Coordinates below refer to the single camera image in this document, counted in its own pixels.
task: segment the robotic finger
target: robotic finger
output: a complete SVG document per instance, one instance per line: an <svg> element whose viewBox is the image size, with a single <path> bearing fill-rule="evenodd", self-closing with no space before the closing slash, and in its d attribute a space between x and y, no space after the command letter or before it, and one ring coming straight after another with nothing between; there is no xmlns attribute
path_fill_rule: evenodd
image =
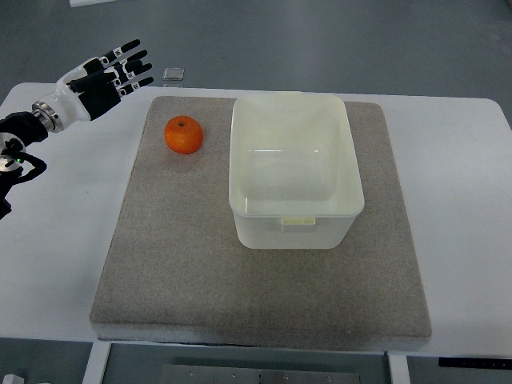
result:
<svg viewBox="0 0 512 384"><path fill-rule="evenodd" d="M117 76L114 72L94 72L92 74L84 76L83 78L71 80L68 83L68 87L76 94L80 94L102 84L107 84L108 82L115 82L116 79Z"/></svg>
<svg viewBox="0 0 512 384"><path fill-rule="evenodd" d="M145 56L147 56L147 50L141 50L140 52L137 52L136 54L134 54L128 58L119 60L119 64L125 64L126 62L130 62L132 60L140 60L141 58L144 58Z"/></svg>
<svg viewBox="0 0 512 384"><path fill-rule="evenodd" d="M144 78L140 82L132 82L127 86L121 86L118 88L118 95L120 98L124 98L128 94L131 94L133 91L138 90L141 86L147 86L153 82L153 78Z"/></svg>
<svg viewBox="0 0 512 384"><path fill-rule="evenodd" d="M110 64L118 60L121 56L123 56L126 52L129 50L132 50L136 46L140 45L140 40L133 40L132 42L128 42L127 44L120 46L118 48L115 48L114 50L111 50L101 56L99 60L102 62L103 67L107 68Z"/></svg>
<svg viewBox="0 0 512 384"><path fill-rule="evenodd" d="M143 74L151 68L152 65L149 63L143 65L140 60L132 60L124 64L116 64L114 67L111 67L108 70L112 70L112 72L116 73L116 76L120 81L119 85L121 85L135 78L136 76Z"/></svg>

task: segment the small clear object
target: small clear object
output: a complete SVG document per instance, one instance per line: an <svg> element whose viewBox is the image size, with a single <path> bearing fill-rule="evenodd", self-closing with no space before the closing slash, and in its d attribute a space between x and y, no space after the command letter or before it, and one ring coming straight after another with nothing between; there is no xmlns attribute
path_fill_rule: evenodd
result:
<svg viewBox="0 0 512 384"><path fill-rule="evenodd" d="M183 80L184 73L185 70L183 68L166 68L166 70L163 72L163 80L180 82Z"/></svg>

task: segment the orange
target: orange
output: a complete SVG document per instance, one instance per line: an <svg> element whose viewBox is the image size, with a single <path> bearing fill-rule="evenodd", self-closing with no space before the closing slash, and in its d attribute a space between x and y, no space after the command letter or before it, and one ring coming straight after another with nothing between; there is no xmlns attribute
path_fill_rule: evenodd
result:
<svg viewBox="0 0 512 384"><path fill-rule="evenodd" d="M202 144L202 128L190 116L176 116L169 120L164 130L166 144L179 154L192 154Z"/></svg>

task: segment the white table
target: white table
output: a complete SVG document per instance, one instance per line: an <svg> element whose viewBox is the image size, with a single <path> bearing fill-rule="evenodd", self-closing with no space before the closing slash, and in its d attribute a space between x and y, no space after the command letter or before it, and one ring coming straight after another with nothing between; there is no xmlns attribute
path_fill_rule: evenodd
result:
<svg viewBox="0 0 512 384"><path fill-rule="evenodd" d="M0 116L51 84L16 86ZM94 341L89 312L151 101L244 90L147 87L29 147L48 171L0 221L0 337ZM341 94L382 106L432 321L433 356L512 357L512 131L485 99Z"/></svg>

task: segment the metal plate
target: metal plate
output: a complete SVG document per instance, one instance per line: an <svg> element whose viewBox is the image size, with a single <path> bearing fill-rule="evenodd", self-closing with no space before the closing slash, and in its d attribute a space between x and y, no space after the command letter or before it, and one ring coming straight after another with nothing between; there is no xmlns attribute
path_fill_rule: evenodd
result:
<svg viewBox="0 0 512 384"><path fill-rule="evenodd" d="M358 374L259 370L224 366L162 366L160 384L359 384Z"/></svg>

